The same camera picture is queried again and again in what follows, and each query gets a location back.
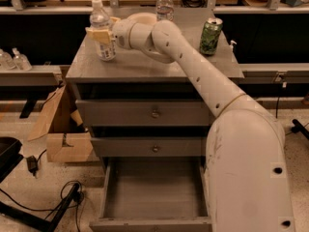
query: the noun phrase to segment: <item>soda can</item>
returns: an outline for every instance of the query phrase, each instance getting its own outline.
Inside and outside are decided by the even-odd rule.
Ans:
[[[223,21],[219,18],[209,18],[205,22],[200,41],[202,54],[213,55],[215,53],[222,27]]]

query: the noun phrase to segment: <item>drawer knob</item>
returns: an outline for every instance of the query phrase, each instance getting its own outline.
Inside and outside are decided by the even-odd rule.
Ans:
[[[159,147],[156,146],[156,145],[154,145],[154,146],[153,146],[153,152],[157,153],[158,151],[159,151]]]
[[[154,118],[154,119],[157,119],[158,117],[160,117],[160,113],[159,113],[159,111],[158,110],[153,110],[153,112],[152,112],[152,117]]]

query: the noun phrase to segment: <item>concrete floor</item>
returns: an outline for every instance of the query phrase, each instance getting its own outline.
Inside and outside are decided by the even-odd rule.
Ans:
[[[10,101],[0,103],[0,136],[12,136],[19,139],[23,146],[21,154],[26,158],[38,157],[45,149],[46,137],[28,142],[27,136],[39,115],[36,107],[27,119],[19,119],[23,103]],[[284,100],[279,103],[278,119],[286,133],[290,132],[293,119],[305,125],[309,123],[309,106],[303,105],[300,99]],[[263,106],[275,115],[275,102],[263,101]],[[299,133],[286,136],[286,162],[290,175],[292,202],[295,212],[297,232],[309,231],[309,141]],[[89,221],[99,216],[101,193],[103,191],[104,174],[99,162],[52,163],[47,162],[46,154],[42,155],[40,170],[35,178],[27,170],[24,159],[14,171],[1,183],[0,188],[9,193],[19,203],[35,209],[55,207],[60,201],[60,191],[68,181],[78,180],[83,184],[85,199],[78,209],[80,231],[91,231]],[[3,193],[0,200],[14,206]],[[45,218],[48,212],[30,212]],[[26,225],[0,217],[0,231],[30,232],[36,231]],[[77,231],[75,225],[75,209],[69,209],[60,221],[56,231]]]

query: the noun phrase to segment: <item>robotic arm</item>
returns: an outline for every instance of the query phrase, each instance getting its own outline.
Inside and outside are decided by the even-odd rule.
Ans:
[[[207,139],[213,232],[295,232],[284,131],[276,119],[195,50],[171,21],[115,23],[118,46],[176,61],[216,117]]]

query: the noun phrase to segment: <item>clear water bottle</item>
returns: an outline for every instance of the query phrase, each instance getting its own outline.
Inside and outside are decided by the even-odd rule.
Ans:
[[[30,71],[32,69],[31,64],[28,61],[28,58],[24,54],[20,54],[17,48],[13,48],[14,58],[16,66],[22,71]]]
[[[101,0],[92,0],[93,11],[90,15],[90,23],[94,29],[109,29],[113,26],[113,21],[104,10]],[[115,45],[111,43],[100,43],[95,41],[98,57],[103,61],[115,58]]]
[[[12,56],[3,49],[0,49],[0,67],[1,68],[3,67],[7,70],[16,67],[16,64],[14,63]]]
[[[156,1],[156,20],[174,19],[174,3],[173,0],[157,0]]]

